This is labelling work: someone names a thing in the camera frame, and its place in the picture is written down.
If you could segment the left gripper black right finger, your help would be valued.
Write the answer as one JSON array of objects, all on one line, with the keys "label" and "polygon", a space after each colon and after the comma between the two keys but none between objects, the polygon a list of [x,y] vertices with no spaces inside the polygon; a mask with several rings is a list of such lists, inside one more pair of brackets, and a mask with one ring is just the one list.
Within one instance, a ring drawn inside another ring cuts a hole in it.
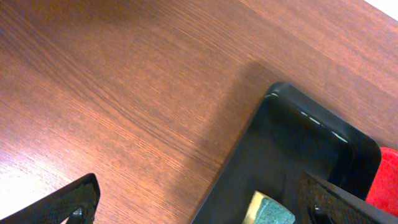
[{"label": "left gripper black right finger", "polygon": [[397,217],[307,172],[300,179],[298,208],[300,223],[397,224]]}]

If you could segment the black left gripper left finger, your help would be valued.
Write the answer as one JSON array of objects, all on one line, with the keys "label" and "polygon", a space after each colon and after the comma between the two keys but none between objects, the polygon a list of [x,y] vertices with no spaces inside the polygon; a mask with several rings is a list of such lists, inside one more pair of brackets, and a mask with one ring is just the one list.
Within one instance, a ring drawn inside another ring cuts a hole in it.
[{"label": "black left gripper left finger", "polygon": [[97,178],[94,173],[89,173],[3,218],[1,223],[92,224],[100,195]]}]

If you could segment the green and yellow sponge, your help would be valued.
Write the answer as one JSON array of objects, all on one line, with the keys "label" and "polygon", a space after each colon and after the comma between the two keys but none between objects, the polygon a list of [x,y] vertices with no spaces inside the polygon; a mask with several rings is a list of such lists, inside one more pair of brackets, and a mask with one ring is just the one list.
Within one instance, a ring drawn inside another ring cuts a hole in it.
[{"label": "green and yellow sponge", "polygon": [[276,200],[255,191],[242,224],[293,224],[294,214]]}]

